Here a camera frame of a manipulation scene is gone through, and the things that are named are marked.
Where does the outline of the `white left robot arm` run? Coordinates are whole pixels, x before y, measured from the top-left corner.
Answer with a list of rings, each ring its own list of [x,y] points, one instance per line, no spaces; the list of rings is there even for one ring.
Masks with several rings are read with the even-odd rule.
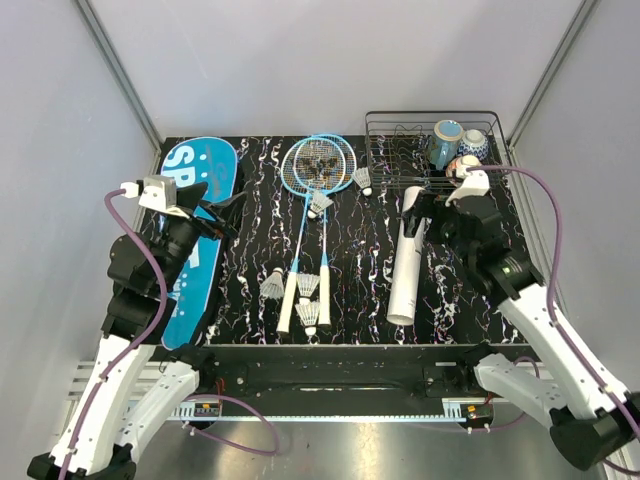
[[[172,411],[216,382],[214,356],[193,343],[169,353],[159,380],[135,407],[131,394],[176,305],[169,294],[200,238],[237,236],[243,192],[205,200],[208,187],[163,176],[125,182],[104,204],[124,234],[112,245],[114,283],[87,385],[51,451],[34,457],[31,479],[132,479],[143,452]]]

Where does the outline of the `white shuttlecock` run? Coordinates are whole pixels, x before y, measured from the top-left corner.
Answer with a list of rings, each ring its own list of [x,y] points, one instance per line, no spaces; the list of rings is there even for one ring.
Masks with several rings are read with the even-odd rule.
[[[317,331],[320,303],[318,301],[298,303],[295,305],[295,309],[306,335],[309,337],[314,336]]]
[[[309,219],[316,219],[333,204],[333,201],[321,191],[314,191],[311,196],[311,203],[307,211]]]
[[[310,298],[320,283],[320,276],[315,274],[299,273],[297,275],[297,286],[299,295],[303,298]]]
[[[260,285],[260,295],[266,299],[281,299],[285,292],[283,274],[282,268],[274,268],[272,273]]]
[[[370,197],[372,195],[372,180],[367,167],[356,169],[352,174],[352,179],[357,184],[363,195],[366,197]]]

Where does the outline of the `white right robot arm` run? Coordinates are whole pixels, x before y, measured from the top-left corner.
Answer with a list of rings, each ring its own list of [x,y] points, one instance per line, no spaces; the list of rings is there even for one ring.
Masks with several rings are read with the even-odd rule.
[[[513,366],[491,346],[468,351],[454,371],[466,396],[482,390],[516,405],[544,426],[558,452],[586,471],[636,438],[639,395],[617,379],[579,337],[530,257],[513,250],[488,196],[447,201],[421,187],[405,192],[399,238],[448,247],[467,279],[526,339],[554,382]]]

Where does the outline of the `white shuttlecock tube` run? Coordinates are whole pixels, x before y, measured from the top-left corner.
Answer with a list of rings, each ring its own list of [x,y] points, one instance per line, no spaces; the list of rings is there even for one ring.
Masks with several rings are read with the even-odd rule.
[[[402,219],[400,221],[392,272],[391,293],[386,315],[387,321],[396,326],[411,326],[414,324],[425,219],[421,218],[418,230],[413,237],[405,235],[404,231],[407,225],[408,220]]]

